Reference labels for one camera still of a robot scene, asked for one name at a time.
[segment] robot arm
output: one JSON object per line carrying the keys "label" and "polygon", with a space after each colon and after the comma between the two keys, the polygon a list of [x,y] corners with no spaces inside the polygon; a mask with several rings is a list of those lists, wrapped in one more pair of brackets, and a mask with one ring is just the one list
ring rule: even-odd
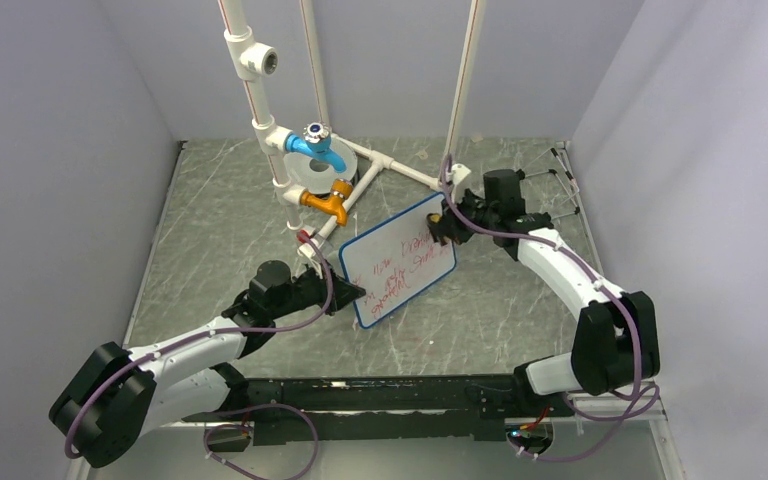
{"label": "robot arm", "polygon": [[[464,168],[454,165],[452,171]],[[527,237],[495,237],[493,241],[513,260],[537,273],[578,318],[572,352],[514,369],[518,400],[533,404],[541,397],[579,390],[600,395],[633,382],[630,332],[605,292],[619,299],[631,314],[640,338],[643,378],[656,375],[660,358],[651,299],[643,292],[628,293],[596,273],[566,246],[549,214],[527,213],[520,190],[523,178],[521,171],[485,173],[486,198],[468,189],[458,191],[457,185],[452,189],[458,192],[453,195],[458,211],[473,224]],[[474,234],[445,200],[440,215],[429,215],[428,226],[435,241],[441,243],[463,243]]]}
{"label": "robot arm", "polygon": [[[233,305],[210,323],[161,343],[125,350],[113,342],[96,348],[49,411],[49,419],[68,435],[90,396],[124,367],[155,354],[109,385],[80,420],[73,445],[95,468],[127,451],[152,429],[200,412],[247,405],[248,382],[227,362],[263,346],[274,333],[241,333],[241,328],[275,327],[275,319],[319,305],[331,315],[366,292],[331,269],[333,295],[308,267],[298,277],[283,262],[262,264]],[[201,338],[186,341],[193,336]]]}

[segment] black base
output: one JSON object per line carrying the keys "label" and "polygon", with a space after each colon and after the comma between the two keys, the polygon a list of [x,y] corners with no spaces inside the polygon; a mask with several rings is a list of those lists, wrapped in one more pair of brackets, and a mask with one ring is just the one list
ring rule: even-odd
{"label": "black base", "polygon": [[[515,385],[510,375],[249,379],[248,395],[238,397],[236,405],[226,401],[222,410],[284,403],[316,412],[309,416],[323,440],[472,436],[503,441],[506,418],[537,417],[547,406],[550,417],[572,416],[560,396],[526,399],[514,394]],[[259,410],[250,418],[255,445],[310,439],[307,425],[291,412]],[[214,414],[186,420],[221,421]]]}

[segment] gray marble surface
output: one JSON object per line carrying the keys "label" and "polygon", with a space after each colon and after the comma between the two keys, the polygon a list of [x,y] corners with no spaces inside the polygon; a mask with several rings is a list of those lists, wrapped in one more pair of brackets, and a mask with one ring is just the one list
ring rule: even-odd
{"label": "gray marble surface", "polygon": [[[357,143],[436,175],[442,138],[357,138]],[[482,172],[557,168],[551,139],[462,139],[457,161],[480,185]],[[302,269],[296,240],[273,199],[269,166],[254,140],[190,141],[159,242],[150,265],[131,336],[131,346],[154,343],[210,321],[247,288],[257,266],[271,259]],[[361,159],[365,168],[366,160]],[[557,216],[573,210],[557,178],[539,175],[523,183],[529,211]],[[349,225],[331,237],[336,248],[355,231],[380,223],[430,194],[384,171],[359,200]],[[307,224],[327,217],[302,210]],[[564,239],[592,264],[579,216],[556,221]],[[276,335],[238,361],[248,377],[330,377],[505,373],[515,366],[570,349],[575,318],[540,278],[513,262],[487,237],[459,246],[458,267],[375,327],[355,324],[351,308],[313,325]],[[314,308],[284,317],[279,325],[307,318]]]}

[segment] water faucet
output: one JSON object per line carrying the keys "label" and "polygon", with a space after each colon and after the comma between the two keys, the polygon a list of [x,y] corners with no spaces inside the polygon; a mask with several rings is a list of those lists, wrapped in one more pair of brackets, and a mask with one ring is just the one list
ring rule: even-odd
{"label": "water faucet", "polygon": [[337,217],[337,225],[345,227],[349,221],[349,214],[346,213],[346,208],[343,207],[343,201],[349,198],[351,194],[352,184],[347,180],[338,178],[331,185],[331,194],[327,198],[319,198],[305,190],[299,198],[299,205],[312,207],[328,215],[334,215]]}
{"label": "water faucet", "polygon": [[331,150],[331,129],[321,123],[311,123],[305,127],[303,137],[291,133],[284,142],[284,150],[326,162],[334,167],[337,173],[346,171],[346,162],[337,152]]}

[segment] orange faucet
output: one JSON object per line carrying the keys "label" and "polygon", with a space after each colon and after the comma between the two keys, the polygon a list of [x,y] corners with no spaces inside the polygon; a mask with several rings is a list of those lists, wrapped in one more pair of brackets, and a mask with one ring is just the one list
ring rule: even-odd
{"label": "orange faucet", "polygon": [[331,185],[331,195],[328,195],[328,198],[319,198],[305,190],[299,198],[299,204],[315,208],[328,215],[334,215],[337,217],[337,225],[345,227],[349,221],[349,214],[346,213],[346,209],[343,207],[343,200],[349,198],[351,194],[352,184],[347,180],[338,178]]}

